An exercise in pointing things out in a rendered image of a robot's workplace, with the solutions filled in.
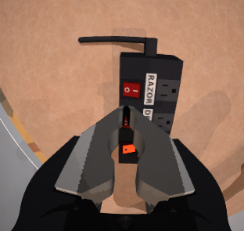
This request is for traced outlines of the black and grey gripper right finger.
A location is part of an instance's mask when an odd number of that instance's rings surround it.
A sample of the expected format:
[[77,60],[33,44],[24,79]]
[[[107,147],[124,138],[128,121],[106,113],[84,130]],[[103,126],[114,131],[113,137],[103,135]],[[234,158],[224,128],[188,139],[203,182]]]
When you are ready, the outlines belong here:
[[167,200],[170,212],[196,215],[218,231],[231,231],[223,194],[210,171],[179,139],[133,106],[126,106],[126,112],[139,153],[136,193],[145,201],[146,213]]

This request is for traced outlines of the black power strip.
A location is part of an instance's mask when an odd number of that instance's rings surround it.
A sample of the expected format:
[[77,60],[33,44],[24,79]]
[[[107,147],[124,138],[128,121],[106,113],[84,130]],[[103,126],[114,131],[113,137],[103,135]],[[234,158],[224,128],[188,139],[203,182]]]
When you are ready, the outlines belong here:
[[[119,106],[133,106],[170,135],[181,84],[183,60],[173,55],[156,54],[157,38],[127,36],[80,37],[83,42],[130,42],[144,44],[144,52],[120,53]],[[119,129],[119,164],[137,164],[133,130]]]

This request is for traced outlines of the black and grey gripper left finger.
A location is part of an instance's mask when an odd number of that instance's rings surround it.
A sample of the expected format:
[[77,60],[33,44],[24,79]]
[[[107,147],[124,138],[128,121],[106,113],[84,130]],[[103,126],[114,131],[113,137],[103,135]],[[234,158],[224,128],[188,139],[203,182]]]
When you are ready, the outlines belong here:
[[126,106],[74,135],[34,174],[11,231],[26,231],[39,218],[57,211],[79,210],[82,199],[92,200],[101,211],[102,201],[113,194],[115,183],[112,152],[119,144]]

